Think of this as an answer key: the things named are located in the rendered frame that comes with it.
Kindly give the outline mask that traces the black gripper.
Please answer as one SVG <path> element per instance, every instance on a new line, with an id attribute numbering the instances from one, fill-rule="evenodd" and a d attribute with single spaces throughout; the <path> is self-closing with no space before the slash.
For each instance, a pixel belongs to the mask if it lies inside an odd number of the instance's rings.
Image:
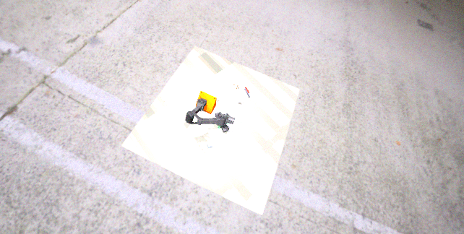
<path id="1" fill-rule="evenodd" d="M 221 112 L 218 112 L 218 113 L 221 113 Z M 218 113 L 215 114 L 215 117 L 218 116 Z M 229 131 L 229 127 L 227 126 L 227 124 L 225 126 L 220 126 L 220 127 L 222 128 L 223 133 L 226 131 Z"/>

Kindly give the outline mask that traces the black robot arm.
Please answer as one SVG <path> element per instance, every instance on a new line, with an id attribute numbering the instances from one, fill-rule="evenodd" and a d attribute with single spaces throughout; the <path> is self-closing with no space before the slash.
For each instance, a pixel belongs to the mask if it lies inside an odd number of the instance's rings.
<path id="1" fill-rule="evenodd" d="M 234 124 L 235 118 L 231 117 L 230 115 L 224 113 L 218 113 L 218 116 L 215 118 L 201 118 L 197 115 L 199 111 L 203 111 L 204 107 L 207 104 L 207 100 L 200 98 L 197 100 L 197 105 L 192 111 L 186 112 L 185 121 L 188 124 L 216 124 L 218 126 L 225 126 L 227 123 Z M 197 122 L 192 122 L 194 117 L 197 118 Z"/>

